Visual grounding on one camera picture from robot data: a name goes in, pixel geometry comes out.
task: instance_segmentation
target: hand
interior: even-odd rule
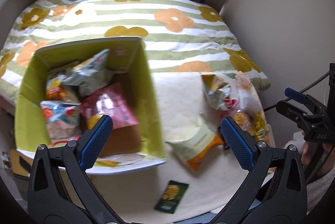
[[[333,147],[333,144],[323,144],[323,149],[326,152],[331,151],[332,147]],[[309,164],[312,158],[308,150],[309,150],[308,143],[305,142],[303,145],[303,154],[301,156],[301,163],[304,165]],[[334,165],[335,165],[335,148],[333,149],[328,159],[326,160],[326,162],[323,164],[323,166],[319,170],[317,177],[321,178],[324,175],[326,175],[330,170],[332,170]]]

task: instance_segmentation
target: floral bedding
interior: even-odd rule
[[[51,44],[143,37],[151,72],[245,72],[270,82],[211,7],[188,0],[38,0],[15,20],[0,52],[0,96],[15,104],[32,54]]]

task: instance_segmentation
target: yellow box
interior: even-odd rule
[[[132,172],[165,163],[160,117],[148,62],[141,38],[117,37],[73,41],[38,49],[23,77],[15,114],[16,148],[33,158],[40,144],[49,144],[40,102],[46,100],[46,74],[73,61],[85,61],[103,49],[110,49],[107,67],[128,73],[136,101],[136,118],[142,137],[142,157],[130,164],[108,167],[96,164],[88,174]]]

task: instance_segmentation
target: dark green snack packet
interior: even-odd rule
[[[155,210],[173,214],[188,186],[189,185],[187,183],[170,180],[164,194],[156,204]]]

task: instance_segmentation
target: cardboard box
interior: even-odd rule
[[[121,84],[127,95],[129,94],[127,83],[131,84],[130,90],[132,90],[133,98],[129,100],[127,95],[125,97],[139,121],[138,129],[142,146],[139,153],[125,154],[120,157],[118,155],[112,156],[113,153],[108,151],[108,148],[115,147],[113,143],[109,143],[107,148],[103,150],[103,156],[107,156],[105,161],[97,162],[93,168],[86,170],[86,173],[125,173],[165,163],[155,91],[142,40],[138,37],[73,41],[37,50],[27,67],[17,97],[15,140],[19,152],[33,158],[38,145],[50,143],[40,108],[40,102],[46,100],[47,72],[73,61],[85,61],[107,48],[110,49],[107,67],[118,73],[113,77],[112,82],[115,82],[115,79],[120,81],[124,79],[125,81]],[[108,167],[106,165],[108,161],[121,161],[120,165],[122,166]]]

